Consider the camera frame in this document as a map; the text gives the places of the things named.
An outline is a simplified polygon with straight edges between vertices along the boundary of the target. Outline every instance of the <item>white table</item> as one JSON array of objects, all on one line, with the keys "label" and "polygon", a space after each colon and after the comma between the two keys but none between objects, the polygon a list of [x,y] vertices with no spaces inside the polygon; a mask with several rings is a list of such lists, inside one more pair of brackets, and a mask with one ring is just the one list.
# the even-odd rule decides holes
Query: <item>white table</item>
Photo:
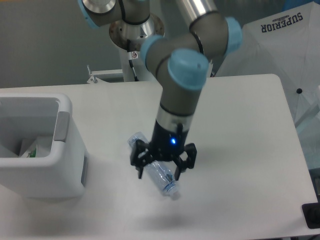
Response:
[{"label": "white table", "polygon": [[130,166],[127,139],[151,137],[156,82],[0,89],[59,92],[90,153],[81,198],[21,198],[0,186],[0,239],[248,240],[319,234],[301,205],[316,202],[294,123],[275,75],[207,80],[187,138],[198,156],[181,198],[160,195]]}]

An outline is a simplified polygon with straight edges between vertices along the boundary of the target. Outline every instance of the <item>light blue joint cap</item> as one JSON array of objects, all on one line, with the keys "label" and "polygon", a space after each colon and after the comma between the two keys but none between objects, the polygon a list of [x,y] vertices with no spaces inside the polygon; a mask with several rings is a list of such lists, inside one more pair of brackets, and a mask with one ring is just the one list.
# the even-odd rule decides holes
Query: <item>light blue joint cap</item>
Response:
[{"label": "light blue joint cap", "polygon": [[148,37],[145,42],[142,44],[141,49],[140,49],[140,56],[142,58],[142,61],[144,62],[145,65],[147,65],[146,63],[146,58],[147,58],[147,54],[149,49],[151,48],[151,46],[158,40],[163,39],[164,36],[162,35],[153,35]]},{"label": "light blue joint cap", "polygon": [[201,53],[180,48],[174,50],[168,61],[168,71],[172,79],[181,87],[199,91],[207,80],[208,59]]},{"label": "light blue joint cap", "polygon": [[225,51],[225,56],[238,50],[243,41],[242,29],[237,20],[233,17],[226,17],[226,22],[228,23],[229,37],[228,37],[228,47]]},{"label": "light blue joint cap", "polygon": [[81,9],[81,12],[86,20],[86,22],[88,23],[89,27],[92,28],[92,29],[98,29],[99,26],[97,26],[94,21],[92,21],[91,17],[88,15],[83,3],[82,3],[82,0],[77,0],[78,1],[78,4],[79,4],[79,7]]}]

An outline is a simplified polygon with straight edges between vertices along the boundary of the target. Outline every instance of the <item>white umbrella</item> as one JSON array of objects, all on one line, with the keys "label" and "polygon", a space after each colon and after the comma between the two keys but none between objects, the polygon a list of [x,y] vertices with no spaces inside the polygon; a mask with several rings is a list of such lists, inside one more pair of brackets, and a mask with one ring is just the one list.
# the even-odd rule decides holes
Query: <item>white umbrella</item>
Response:
[{"label": "white umbrella", "polygon": [[[241,48],[226,57],[216,76],[253,74],[280,77],[294,122],[318,101],[319,4],[311,2],[243,26]],[[318,115],[299,134],[310,169],[320,167],[319,119]]]}]

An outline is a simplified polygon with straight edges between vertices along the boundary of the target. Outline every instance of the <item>gray wall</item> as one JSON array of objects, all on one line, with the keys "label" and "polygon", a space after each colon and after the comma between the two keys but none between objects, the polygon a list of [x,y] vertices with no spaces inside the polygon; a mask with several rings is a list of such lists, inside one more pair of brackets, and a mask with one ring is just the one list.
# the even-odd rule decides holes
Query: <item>gray wall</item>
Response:
[{"label": "gray wall", "polygon": [[[241,24],[278,13],[284,0],[217,0]],[[151,0],[166,37],[188,31],[175,0]],[[222,59],[217,59],[218,68]],[[109,26],[90,29],[77,0],[0,1],[0,88],[83,84],[92,71],[119,69]]]}]

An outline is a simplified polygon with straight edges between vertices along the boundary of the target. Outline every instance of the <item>white bin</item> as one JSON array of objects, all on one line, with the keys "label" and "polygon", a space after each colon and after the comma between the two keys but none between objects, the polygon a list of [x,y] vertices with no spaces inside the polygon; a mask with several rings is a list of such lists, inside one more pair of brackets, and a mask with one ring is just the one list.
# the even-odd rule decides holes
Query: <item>white bin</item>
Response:
[{"label": "white bin", "polygon": [[[44,157],[18,157],[22,140],[51,137]],[[64,94],[0,93],[0,184],[35,198],[84,193],[87,150]]]}]

